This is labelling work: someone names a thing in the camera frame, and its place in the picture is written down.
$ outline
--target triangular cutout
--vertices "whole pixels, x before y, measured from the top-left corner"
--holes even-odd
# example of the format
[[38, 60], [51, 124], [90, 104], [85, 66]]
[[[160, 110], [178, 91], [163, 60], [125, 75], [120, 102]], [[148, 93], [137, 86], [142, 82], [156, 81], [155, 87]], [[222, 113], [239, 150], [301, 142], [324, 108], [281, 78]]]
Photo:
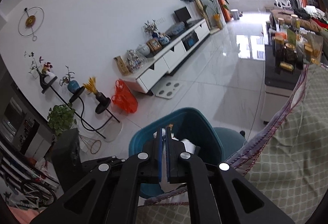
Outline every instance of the triangular cutout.
[[241, 205], [245, 213], [249, 214], [256, 209], [264, 206], [264, 203], [250, 189], [248, 189], [240, 180], [232, 180], [232, 184], [237, 192]]
[[95, 180], [89, 181], [71, 199], [64, 203], [64, 208], [78, 215], [81, 214], [95, 183]]

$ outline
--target small trash bin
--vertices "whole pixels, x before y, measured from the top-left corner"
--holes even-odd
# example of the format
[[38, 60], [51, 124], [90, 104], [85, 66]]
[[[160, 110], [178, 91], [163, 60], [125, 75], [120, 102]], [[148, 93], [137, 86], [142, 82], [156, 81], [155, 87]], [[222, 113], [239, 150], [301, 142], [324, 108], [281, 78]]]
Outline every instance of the small trash bin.
[[239, 11], [237, 9], [233, 9], [230, 12], [234, 20], [239, 20]]
[[[144, 143], [154, 138], [153, 133], [169, 124], [173, 124], [172, 133], [177, 139], [188, 139], [200, 147], [199, 157], [205, 163], [217, 165], [224, 161], [224, 149], [219, 137], [204, 115], [194, 108], [176, 110], [141, 129], [130, 141], [129, 156], [141, 152]], [[142, 184], [140, 188], [140, 196], [143, 198], [162, 193], [159, 184]]]

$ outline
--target black screen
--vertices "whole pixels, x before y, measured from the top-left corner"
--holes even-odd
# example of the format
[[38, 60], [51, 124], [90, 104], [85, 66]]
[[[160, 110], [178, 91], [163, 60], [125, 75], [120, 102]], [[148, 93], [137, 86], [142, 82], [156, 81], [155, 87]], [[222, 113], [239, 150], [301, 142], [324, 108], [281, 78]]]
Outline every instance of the black screen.
[[186, 23], [187, 20], [189, 20], [191, 18], [189, 11], [186, 7], [176, 10], [176, 11], [174, 11], [174, 13], [176, 14], [176, 16], [180, 22]]

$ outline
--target pink fabric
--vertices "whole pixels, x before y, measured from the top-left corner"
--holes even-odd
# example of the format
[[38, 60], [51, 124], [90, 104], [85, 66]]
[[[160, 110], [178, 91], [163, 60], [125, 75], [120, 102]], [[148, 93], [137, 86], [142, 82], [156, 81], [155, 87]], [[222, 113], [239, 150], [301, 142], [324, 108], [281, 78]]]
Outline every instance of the pink fabric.
[[39, 212], [33, 209], [22, 210], [15, 207], [9, 207], [9, 209], [21, 224], [29, 224], [32, 221], [32, 219], [34, 219], [37, 215], [39, 215]]

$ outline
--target silver screw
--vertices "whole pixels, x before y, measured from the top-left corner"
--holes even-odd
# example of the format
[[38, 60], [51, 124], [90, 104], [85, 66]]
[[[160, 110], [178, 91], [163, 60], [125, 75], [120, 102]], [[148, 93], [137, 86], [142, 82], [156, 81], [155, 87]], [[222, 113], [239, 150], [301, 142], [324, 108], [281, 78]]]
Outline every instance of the silver screw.
[[220, 168], [221, 170], [223, 170], [223, 171], [227, 171], [230, 167], [229, 167], [229, 165], [228, 165], [227, 163], [221, 163], [221, 164], [219, 165], [219, 168]]
[[98, 167], [98, 169], [100, 170], [100, 171], [106, 171], [106, 170], [108, 170], [109, 169], [109, 166], [108, 166], [108, 164], [100, 164], [99, 165], [99, 167]]
[[139, 157], [141, 160], [145, 160], [146, 158], [148, 158], [148, 154], [147, 154], [147, 153], [139, 153], [138, 157]]
[[190, 154], [188, 152], [183, 152], [180, 154], [180, 157], [187, 160], [190, 157]]

